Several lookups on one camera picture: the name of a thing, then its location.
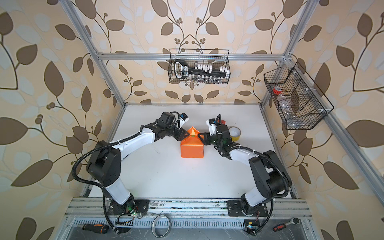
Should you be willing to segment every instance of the yellow tape roll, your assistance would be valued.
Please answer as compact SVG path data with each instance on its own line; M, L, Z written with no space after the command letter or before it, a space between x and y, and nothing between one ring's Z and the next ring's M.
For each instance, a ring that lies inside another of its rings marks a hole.
M232 141L236 142L240 139L241 131L238 127L229 127L229 134L232 138Z

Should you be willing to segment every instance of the roll of tape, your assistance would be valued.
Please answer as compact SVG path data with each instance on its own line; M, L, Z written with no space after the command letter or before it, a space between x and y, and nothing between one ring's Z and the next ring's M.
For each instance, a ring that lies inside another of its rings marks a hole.
M159 236L159 235L157 235L157 233L156 233L156 231L155 231L155 225L156 225L156 223L157 223L161 218L163 218L163 217L165 217L165 218L168 220L168 222L169 222L169 224L168 224L168 229L167 229L167 232L166 232L165 234ZM157 216L157 217L155 218L155 220L153 220L153 223L152 223L152 234L153 234L155 237L157 237L157 238L164 237L164 236L167 235L167 233L169 232L169 228L170 228L170 221L169 221L169 218L168 218L167 216L165 216L165 215L159 215L159 216Z
M236 142L239 140L241 131L238 127L232 126L229 127L229 134L231 135L232 141Z

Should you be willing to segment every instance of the orange box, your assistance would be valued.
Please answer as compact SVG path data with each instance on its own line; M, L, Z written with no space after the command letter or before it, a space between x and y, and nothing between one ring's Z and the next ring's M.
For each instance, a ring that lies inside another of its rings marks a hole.
M183 139L180 143L181 157L187 158L203 158L204 144L197 136L200 132L194 127L188 129L189 136Z

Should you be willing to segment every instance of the wire basket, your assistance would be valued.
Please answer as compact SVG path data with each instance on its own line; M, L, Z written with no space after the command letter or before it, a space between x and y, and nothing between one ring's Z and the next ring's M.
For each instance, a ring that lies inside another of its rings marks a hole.
M277 107L286 129L313 129L334 106L317 86L309 87L302 79L298 67L280 67L264 74L265 85ZM330 106L324 106L317 97L324 96Z
M229 50L173 48L169 52L170 83L228 84L231 76Z

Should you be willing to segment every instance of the wallpaper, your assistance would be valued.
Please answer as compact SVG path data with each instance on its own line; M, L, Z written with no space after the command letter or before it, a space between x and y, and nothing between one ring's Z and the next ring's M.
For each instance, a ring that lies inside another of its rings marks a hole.
M320 0L293 54L381 174L383 11L383 1ZM272 102L266 112L324 240L382 239L384 209L326 123L288 131Z
M230 62L228 84L169 82L166 61L109 61L107 68L128 103L259 103L266 87L263 74L273 61Z
M304 0L74 0L99 52L283 53Z
M324 240L382 239L384 208L324 121L286 130L265 107L298 197L306 199Z
M293 56L330 98L334 113L381 175L383 19L383 1L320 1Z
M107 138L120 110L57 2L0 1L2 239L53 238L84 187L73 162Z

